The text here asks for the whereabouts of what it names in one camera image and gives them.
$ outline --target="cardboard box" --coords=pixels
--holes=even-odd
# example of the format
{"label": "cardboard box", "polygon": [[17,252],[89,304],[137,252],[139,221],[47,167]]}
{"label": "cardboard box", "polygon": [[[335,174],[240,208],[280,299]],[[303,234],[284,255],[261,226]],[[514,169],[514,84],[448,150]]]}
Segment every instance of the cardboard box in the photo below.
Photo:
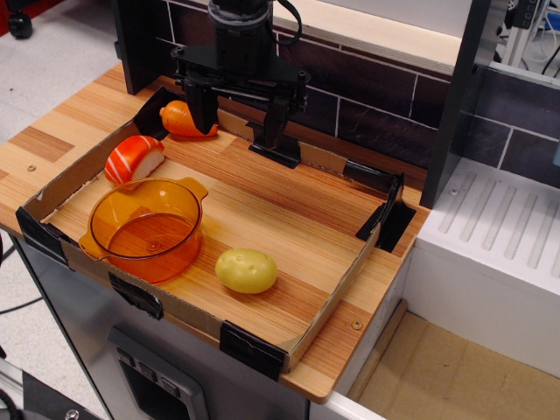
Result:
{"label": "cardboard box", "polygon": [[[312,228],[306,229],[302,234],[303,240],[309,243],[309,247],[313,247],[312,254],[314,252],[316,252],[317,255],[320,254],[322,256],[321,258],[329,264],[326,266],[326,274],[324,275],[324,277],[329,278],[324,279],[326,285],[321,284],[311,287],[305,284],[305,287],[302,287],[299,291],[304,291],[304,297],[299,297],[298,292],[293,290],[286,289],[283,291],[283,294],[287,296],[287,300],[296,299],[293,303],[289,303],[289,305],[293,306],[293,310],[295,312],[305,312],[305,316],[301,319],[297,318],[295,315],[293,316],[294,323],[297,324],[293,326],[293,330],[295,331],[293,337],[290,336],[289,339],[272,341],[271,339],[264,338],[262,335],[263,332],[267,330],[266,318],[269,315],[270,319],[273,318],[274,311],[272,310],[276,309],[274,307],[274,302],[277,302],[279,299],[278,295],[264,303],[257,303],[256,301],[251,301],[249,297],[232,297],[231,294],[228,295],[223,288],[218,289],[220,287],[219,285],[210,284],[208,287],[210,289],[213,288],[210,293],[214,291],[217,297],[218,295],[223,297],[224,302],[235,305],[235,308],[230,312],[230,315],[233,314],[233,319],[237,312],[244,311],[243,308],[245,306],[263,306],[263,309],[259,309],[260,312],[258,313],[261,313],[264,319],[256,319],[255,323],[258,323],[257,321],[265,323],[264,328],[253,328],[250,322],[246,322],[245,325],[240,325],[242,323],[236,322],[235,319],[232,320],[222,317],[221,315],[217,315],[212,309],[208,309],[212,307],[211,305],[204,306],[200,304],[199,301],[196,301],[196,299],[190,299],[188,295],[178,296],[172,291],[173,288],[154,286],[106,262],[94,261],[88,258],[81,251],[75,237],[72,238],[68,232],[61,231],[49,221],[49,218],[52,218],[53,214],[62,214],[68,207],[67,203],[72,203],[74,197],[84,195],[84,192],[89,192],[93,190],[96,185],[99,185],[101,181],[98,176],[105,165],[107,156],[123,139],[135,134],[152,136],[160,140],[166,138],[169,133],[161,123],[159,110],[174,99],[178,99],[178,94],[164,88],[158,90],[130,122],[97,144],[88,154],[69,166],[56,179],[45,186],[41,192],[30,199],[24,206],[20,207],[17,211],[17,220],[24,234],[25,241],[35,249],[50,256],[55,261],[66,265],[70,270],[79,271],[95,281],[114,289],[131,305],[148,312],[153,318],[166,318],[187,331],[201,337],[203,340],[219,345],[220,349],[225,353],[232,355],[237,360],[249,365],[264,375],[277,380],[281,372],[289,372],[296,366],[305,350],[312,343],[323,324],[345,295],[354,277],[357,277],[361,264],[368,259],[369,252],[372,248],[370,243],[367,246],[363,246],[364,242],[358,240],[353,235],[343,235],[339,232],[333,232],[330,227],[324,228],[325,232],[323,235],[332,236],[332,239],[327,239],[325,242],[322,242],[324,238],[316,234]],[[245,132],[243,124],[235,117],[227,115],[223,115],[222,117],[223,118],[220,120],[223,120],[224,123],[231,126],[231,130],[236,134]],[[318,155],[321,154],[320,150],[315,150],[314,153]],[[343,163],[340,167],[344,170],[344,164],[347,161],[342,157],[338,157],[338,159]],[[306,160],[312,160],[312,157],[309,157],[308,151],[306,152]],[[367,177],[360,179],[360,182],[367,183],[366,178]],[[391,182],[388,182],[388,180],[392,179],[398,179],[398,177],[393,177],[390,174],[382,174],[381,181],[378,182],[375,180],[374,186],[390,186]],[[344,197],[346,197],[346,199],[354,199],[354,195],[357,194],[357,192],[350,186],[350,183],[348,183],[348,191],[338,192],[338,194],[342,197],[342,200]],[[270,206],[266,203],[266,199],[258,196],[254,197],[250,193],[247,193],[247,196],[257,203],[256,206],[262,204],[266,211],[270,210],[271,212],[283,214],[280,221],[276,219],[273,220],[274,222],[285,223],[285,226],[280,225],[276,227],[278,232],[283,231],[284,228],[293,228],[291,217],[289,214],[284,214],[287,210],[282,208],[282,206],[278,204]],[[366,197],[366,194],[362,194],[362,197],[361,200],[371,204],[373,210],[375,210],[377,206],[383,204],[383,199],[373,196],[371,198],[369,196]],[[369,221],[370,223],[373,221],[371,227],[375,225],[380,217],[387,215],[388,209],[390,209],[389,203],[383,204],[383,206],[377,208],[378,211]],[[245,213],[240,217],[252,220],[255,216],[255,214]],[[299,223],[301,223],[301,225],[299,225],[301,232],[301,227],[304,226],[305,223],[308,223],[308,220],[302,220]],[[278,242],[279,248],[288,246],[291,245]],[[212,258],[208,255],[203,255],[203,257],[207,259],[207,261],[205,261],[207,268],[206,276],[210,277],[208,274],[209,262],[215,261],[213,258],[215,258],[216,255],[213,255]],[[297,278],[293,279],[292,277],[295,276],[284,276],[282,279],[283,284],[301,285]],[[269,305],[272,310],[267,312],[269,309],[264,307],[266,305]],[[245,314],[242,315],[244,319],[250,318],[250,316]],[[290,323],[290,319],[290,317],[287,317],[285,322]],[[271,320],[269,324],[270,329],[292,327],[292,325],[280,325],[282,323],[283,322],[277,320]]]}

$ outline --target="wooden board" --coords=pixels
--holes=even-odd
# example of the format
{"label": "wooden board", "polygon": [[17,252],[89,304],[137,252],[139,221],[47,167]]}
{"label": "wooden board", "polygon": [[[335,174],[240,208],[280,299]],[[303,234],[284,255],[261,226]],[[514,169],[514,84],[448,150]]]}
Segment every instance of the wooden board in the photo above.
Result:
{"label": "wooden board", "polygon": [[[81,90],[29,129],[2,146],[0,225],[20,235],[16,209],[51,179],[126,123],[167,79],[136,96],[126,94],[118,66]],[[247,150],[246,141],[228,133],[199,142],[167,138],[167,160],[155,175],[192,176],[210,191],[203,201],[205,242],[186,281],[162,287],[221,319],[229,319],[280,347],[287,347],[309,325],[362,241],[354,234],[384,201],[348,181],[306,165],[287,169]],[[89,212],[111,185],[104,177],[66,203],[50,222],[78,240]],[[392,254],[375,249],[302,360],[280,381],[323,402],[365,332],[408,254],[427,210],[420,193],[405,189],[408,204],[420,211]],[[232,247],[260,249],[276,260],[280,276],[273,290],[237,295],[217,283],[216,257]]]}
{"label": "wooden board", "polygon": [[560,380],[406,312],[357,401],[388,420],[552,420]]}

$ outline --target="orange plastic pot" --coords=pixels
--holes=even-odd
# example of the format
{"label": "orange plastic pot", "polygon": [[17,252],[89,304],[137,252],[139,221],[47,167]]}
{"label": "orange plastic pot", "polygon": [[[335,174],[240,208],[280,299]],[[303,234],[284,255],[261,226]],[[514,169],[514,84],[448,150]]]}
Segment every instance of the orange plastic pot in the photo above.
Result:
{"label": "orange plastic pot", "polygon": [[183,274],[202,244],[208,190],[193,178],[144,178],[114,188],[89,216],[81,249],[151,284]]}

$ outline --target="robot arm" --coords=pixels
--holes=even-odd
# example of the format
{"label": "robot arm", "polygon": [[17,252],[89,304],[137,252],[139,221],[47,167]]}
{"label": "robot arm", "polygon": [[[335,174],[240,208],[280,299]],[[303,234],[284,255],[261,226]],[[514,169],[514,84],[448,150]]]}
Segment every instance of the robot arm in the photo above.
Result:
{"label": "robot arm", "polygon": [[[285,5],[299,22],[298,12]],[[272,0],[210,0],[208,15],[214,23],[215,45],[175,48],[175,79],[185,91],[197,129],[207,133],[217,122],[218,96],[260,102],[267,106],[263,138],[276,148],[290,115],[305,110],[307,72],[276,56],[272,33]]]}

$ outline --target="wooden table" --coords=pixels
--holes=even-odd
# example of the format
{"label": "wooden table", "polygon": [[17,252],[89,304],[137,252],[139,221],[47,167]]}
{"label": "wooden table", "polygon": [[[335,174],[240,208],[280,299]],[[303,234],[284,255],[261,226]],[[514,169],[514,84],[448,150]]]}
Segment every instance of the wooden table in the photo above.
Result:
{"label": "wooden table", "polygon": [[[16,210],[76,159],[132,118],[162,84],[169,85],[170,82],[162,78],[137,95],[129,95],[125,89],[123,70],[117,66],[4,144],[0,149],[0,226],[21,238]],[[245,195],[247,200],[267,203],[267,208],[276,212],[273,215],[256,214],[261,218],[293,218],[295,230],[288,233],[289,237],[284,241],[289,241],[292,235],[297,249],[294,267],[306,257],[305,245],[298,243],[305,241],[305,235],[302,235],[303,239],[296,237],[298,228],[305,223],[320,227],[325,236],[333,235],[325,243],[324,252],[327,254],[333,244],[333,249],[337,250],[336,244],[341,238],[346,254],[332,255],[332,270],[342,270],[344,264],[354,259],[363,243],[354,237],[355,232],[384,198],[375,197],[363,188],[350,185],[347,180],[307,165],[300,165],[296,170],[275,166],[272,172],[275,176],[271,178],[270,166],[277,164],[247,152],[246,143],[224,132],[213,141],[189,146],[188,151],[179,142],[169,142],[166,145],[167,164],[160,174],[180,172],[189,175],[195,171],[210,184],[219,183],[221,197],[230,194],[230,199],[237,200],[239,194]],[[244,159],[242,165],[227,167],[228,154],[241,154]],[[293,189],[302,182],[304,191]],[[405,188],[405,202],[418,212],[394,252],[374,250],[352,289],[300,362],[289,373],[281,374],[279,381],[282,384],[317,403],[324,402],[330,395],[427,217],[428,210],[418,205],[419,199],[419,191]],[[208,205],[210,219],[218,223],[215,218],[221,203],[209,202]],[[82,212],[77,219],[83,220],[87,215],[87,212]],[[83,235],[85,222],[76,227],[72,223],[67,224],[64,215],[57,217],[53,219],[57,228],[76,241]],[[268,222],[256,221],[253,228],[257,229],[258,235],[262,233],[259,227]],[[270,232],[275,235],[273,227]],[[270,241],[274,241],[274,237],[260,239],[256,243],[266,248],[266,243]],[[316,251],[310,252],[311,265],[314,264],[314,256]],[[301,272],[294,274],[297,269],[289,267],[289,255],[280,255],[278,259],[284,274],[302,276]],[[325,260],[329,258],[323,257],[319,262],[325,264]],[[330,269],[330,266],[324,265],[317,270]],[[173,283],[163,287],[171,293],[180,292]],[[314,284],[313,288],[320,291],[323,285]],[[354,321],[359,321],[364,327],[353,328]]]}

